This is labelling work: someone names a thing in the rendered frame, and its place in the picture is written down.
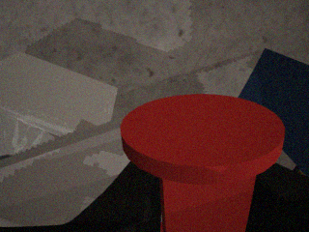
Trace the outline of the blue flat bar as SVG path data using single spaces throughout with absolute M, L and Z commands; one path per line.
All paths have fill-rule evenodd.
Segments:
M 286 128 L 283 152 L 309 178 L 309 65 L 264 47 L 239 98 L 281 117 Z

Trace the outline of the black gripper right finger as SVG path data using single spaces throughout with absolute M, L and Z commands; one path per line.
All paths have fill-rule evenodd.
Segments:
M 278 163 L 256 175 L 246 232 L 309 232 L 309 178 Z

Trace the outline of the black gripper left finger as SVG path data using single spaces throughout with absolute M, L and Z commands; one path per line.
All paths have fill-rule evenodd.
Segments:
M 159 178 L 129 162 L 112 185 L 69 223 L 0 227 L 0 232 L 159 232 Z

